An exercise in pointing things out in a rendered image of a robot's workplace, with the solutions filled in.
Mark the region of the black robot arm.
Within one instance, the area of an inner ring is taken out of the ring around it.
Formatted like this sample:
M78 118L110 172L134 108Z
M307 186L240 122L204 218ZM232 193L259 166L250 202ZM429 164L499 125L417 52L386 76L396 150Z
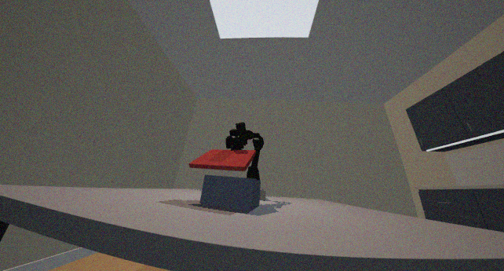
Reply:
M246 139L246 145L247 145L247 140L253 139L252 142L254 144L254 150L256 150L256 155L252 160L251 166L248 167L247 178L255 178L255 179L260 180L259 170L257 168L257 165L258 165L260 150L263 148L264 140L260 136L259 133L253 133L252 131L246 130L245 123L237 123L236 129L241 130L242 137L245 137L245 139ZM258 139L255 139L255 138L258 138ZM227 138L225 138L226 148L232 147L231 139L233 139L233 137L231 137L231 136L227 136Z

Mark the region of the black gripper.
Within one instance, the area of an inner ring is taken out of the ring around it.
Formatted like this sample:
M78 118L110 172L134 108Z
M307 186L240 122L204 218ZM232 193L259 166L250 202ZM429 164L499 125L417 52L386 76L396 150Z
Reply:
M235 136L234 139L231 139L231 151L233 150L242 150L243 146L246 145L245 137L242 137L242 132L240 129L234 129L229 131L230 136ZM240 137L238 137L240 136Z

